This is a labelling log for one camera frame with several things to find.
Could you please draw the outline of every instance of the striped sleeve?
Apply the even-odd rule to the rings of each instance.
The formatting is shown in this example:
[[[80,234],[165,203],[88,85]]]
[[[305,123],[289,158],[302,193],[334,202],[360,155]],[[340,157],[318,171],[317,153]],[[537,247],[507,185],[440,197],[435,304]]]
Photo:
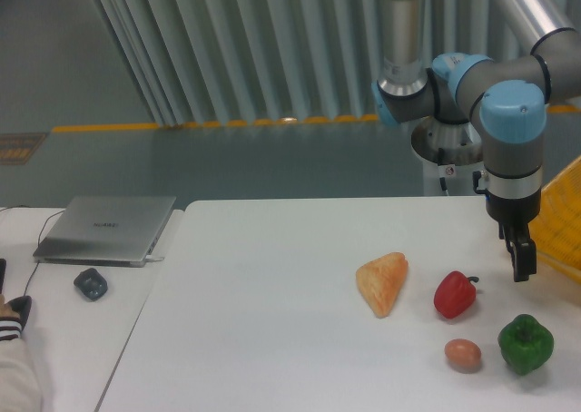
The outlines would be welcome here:
[[[20,324],[20,319],[16,317],[0,318],[0,341],[20,338],[21,333],[22,326]]]

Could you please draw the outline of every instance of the laptop logo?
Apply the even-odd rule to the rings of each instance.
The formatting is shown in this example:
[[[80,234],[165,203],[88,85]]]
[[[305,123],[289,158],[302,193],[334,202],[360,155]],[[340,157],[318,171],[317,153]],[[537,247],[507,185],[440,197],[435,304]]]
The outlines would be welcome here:
[[[116,228],[119,223],[93,223],[94,228]]]

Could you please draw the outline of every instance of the bread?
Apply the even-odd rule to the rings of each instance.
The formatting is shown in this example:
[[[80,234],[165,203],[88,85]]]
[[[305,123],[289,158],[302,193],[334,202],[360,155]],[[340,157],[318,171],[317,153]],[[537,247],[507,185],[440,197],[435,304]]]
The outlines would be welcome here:
[[[387,317],[408,276],[403,253],[390,253],[368,262],[357,270],[357,288],[379,319]]]

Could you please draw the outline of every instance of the green bell pepper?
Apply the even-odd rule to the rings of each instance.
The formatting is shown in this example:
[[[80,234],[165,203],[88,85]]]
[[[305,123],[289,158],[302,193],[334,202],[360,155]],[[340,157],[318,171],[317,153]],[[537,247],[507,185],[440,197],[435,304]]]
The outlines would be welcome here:
[[[500,331],[498,345],[508,365],[524,376],[548,361],[555,341],[532,315],[521,314]]]

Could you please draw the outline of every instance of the hand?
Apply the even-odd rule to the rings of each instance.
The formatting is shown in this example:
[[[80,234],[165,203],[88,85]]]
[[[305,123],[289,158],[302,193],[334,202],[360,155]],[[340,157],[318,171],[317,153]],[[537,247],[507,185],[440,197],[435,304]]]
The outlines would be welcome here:
[[[13,317],[20,319],[18,312],[14,312],[9,304],[5,303],[4,296],[0,294],[0,318],[2,317]]]

